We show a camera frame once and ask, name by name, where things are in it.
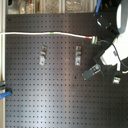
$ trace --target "blue object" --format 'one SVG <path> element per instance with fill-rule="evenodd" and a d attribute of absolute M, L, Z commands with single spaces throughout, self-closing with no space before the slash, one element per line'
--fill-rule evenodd
<path fill-rule="evenodd" d="M 0 94 L 0 99 L 3 99 L 4 97 L 11 95 L 12 93 L 10 91 L 7 91 L 5 93 Z"/>
<path fill-rule="evenodd" d="M 97 6 L 96 6 L 95 13 L 99 13 L 101 2 L 102 2 L 102 0 L 97 0 Z"/>

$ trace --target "white cable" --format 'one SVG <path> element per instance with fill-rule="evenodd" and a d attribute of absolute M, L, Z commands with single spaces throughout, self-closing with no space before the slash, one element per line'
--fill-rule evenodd
<path fill-rule="evenodd" d="M 71 34 L 71 33 L 63 33 L 63 32 L 42 32 L 42 33 L 30 33 L 30 32 L 5 32 L 5 33 L 0 33 L 0 35 L 51 35 L 51 34 L 58 34 L 58 35 L 66 35 L 66 36 L 73 36 L 73 37 L 79 37 L 79 38 L 88 38 L 92 39 L 92 36 L 82 36 L 82 35 L 76 35 L 76 34 Z"/>
<path fill-rule="evenodd" d="M 128 70 L 127 71 L 122 71 L 123 74 L 127 74 L 128 73 Z"/>

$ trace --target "bolt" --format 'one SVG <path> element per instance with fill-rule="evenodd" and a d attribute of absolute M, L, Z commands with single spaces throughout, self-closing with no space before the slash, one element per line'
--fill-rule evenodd
<path fill-rule="evenodd" d="M 79 62 L 77 62 L 77 65 L 79 65 L 80 63 Z"/>

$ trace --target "small metal object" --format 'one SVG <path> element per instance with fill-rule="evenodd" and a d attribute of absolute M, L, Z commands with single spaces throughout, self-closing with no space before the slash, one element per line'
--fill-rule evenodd
<path fill-rule="evenodd" d="M 113 83 L 114 83 L 114 84 L 119 84 L 119 83 L 120 83 L 120 80 L 121 80 L 120 77 L 114 77 Z"/>
<path fill-rule="evenodd" d="M 81 63 L 81 46 L 76 46 L 75 65 L 80 66 Z"/>
<path fill-rule="evenodd" d="M 40 62 L 39 62 L 39 64 L 42 66 L 45 65 L 46 53 L 47 53 L 47 47 L 42 46 L 42 51 L 40 52 Z"/>

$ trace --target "black pegboard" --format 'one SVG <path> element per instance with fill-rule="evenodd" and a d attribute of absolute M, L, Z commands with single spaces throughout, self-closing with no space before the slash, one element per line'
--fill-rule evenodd
<path fill-rule="evenodd" d="M 115 25 L 115 13 L 103 13 Z M 6 31 L 64 31 L 104 35 L 93 14 L 8 15 Z M 39 65 L 42 45 L 45 66 Z M 82 46 L 81 66 L 75 66 L 76 46 Z M 113 72 L 84 81 L 101 47 L 69 36 L 6 36 L 6 128 L 126 128 L 127 75 L 112 84 Z"/>

